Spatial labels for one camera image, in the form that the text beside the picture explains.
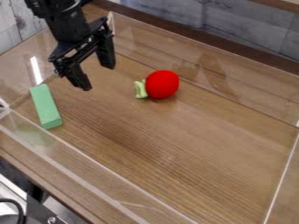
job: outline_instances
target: green rectangular block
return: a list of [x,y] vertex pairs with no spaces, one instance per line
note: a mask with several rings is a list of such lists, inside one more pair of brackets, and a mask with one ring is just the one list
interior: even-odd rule
[[62,125],[62,115],[58,110],[52,93],[47,84],[31,88],[32,100],[44,129]]

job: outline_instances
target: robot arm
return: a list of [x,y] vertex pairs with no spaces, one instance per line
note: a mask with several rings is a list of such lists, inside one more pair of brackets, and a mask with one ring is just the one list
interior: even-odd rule
[[[114,35],[108,28],[108,19],[102,17],[88,24],[80,8],[80,0],[24,1],[34,15],[46,19],[59,43],[50,57],[56,74],[60,77],[66,76],[75,87],[90,91],[92,89],[90,79],[80,68],[83,60],[96,53],[103,67],[115,69],[116,66]],[[76,50],[76,53],[67,56],[72,50]]]

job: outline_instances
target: red ball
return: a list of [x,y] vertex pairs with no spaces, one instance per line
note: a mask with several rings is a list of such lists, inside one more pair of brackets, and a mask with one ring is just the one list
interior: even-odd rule
[[181,78],[171,71],[157,71],[146,79],[146,92],[155,99],[169,98],[175,94],[181,86]]

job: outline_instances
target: red tomato toy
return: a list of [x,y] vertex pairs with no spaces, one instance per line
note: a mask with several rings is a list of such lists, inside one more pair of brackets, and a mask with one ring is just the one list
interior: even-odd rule
[[136,98],[151,97],[165,99],[173,96],[181,86],[181,78],[171,71],[157,71],[149,75],[143,82],[135,82]]

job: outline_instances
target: cable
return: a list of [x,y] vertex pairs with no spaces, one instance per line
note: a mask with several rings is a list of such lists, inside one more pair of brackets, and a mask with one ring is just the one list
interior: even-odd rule
[[24,224],[24,210],[22,205],[19,204],[18,201],[15,201],[14,199],[0,199],[0,203],[11,203],[16,206],[18,210],[19,210],[19,219],[16,224]]

